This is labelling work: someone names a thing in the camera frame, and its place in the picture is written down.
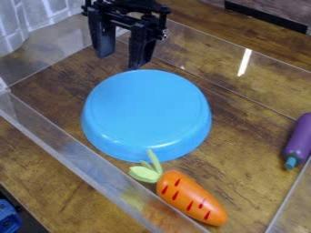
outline orange carrot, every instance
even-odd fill
[[[137,180],[156,183],[156,194],[186,216],[212,226],[225,223],[226,213],[210,193],[181,172],[162,173],[154,153],[148,150],[152,167],[141,161],[141,166],[129,168],[129,175]]]

